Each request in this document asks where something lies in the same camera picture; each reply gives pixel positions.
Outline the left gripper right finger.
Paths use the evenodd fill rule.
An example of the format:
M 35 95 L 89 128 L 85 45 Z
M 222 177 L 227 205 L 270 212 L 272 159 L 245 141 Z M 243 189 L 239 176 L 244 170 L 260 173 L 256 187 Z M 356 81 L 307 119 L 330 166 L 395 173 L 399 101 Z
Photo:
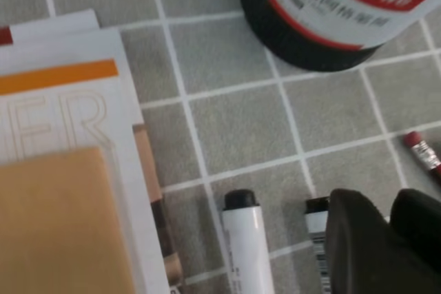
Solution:
M 393 202 L 390 225 L 414 253 L 440 272 L 440 201 L 416 189 L 403 189 Z

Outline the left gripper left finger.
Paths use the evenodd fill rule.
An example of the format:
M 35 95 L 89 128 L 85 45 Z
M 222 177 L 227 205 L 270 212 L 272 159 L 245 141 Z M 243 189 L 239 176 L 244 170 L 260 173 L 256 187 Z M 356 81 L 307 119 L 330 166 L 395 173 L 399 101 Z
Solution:
M 331 192 L 325 256 L 332 293 L 440 292 L 440 272 L 358 191 Z

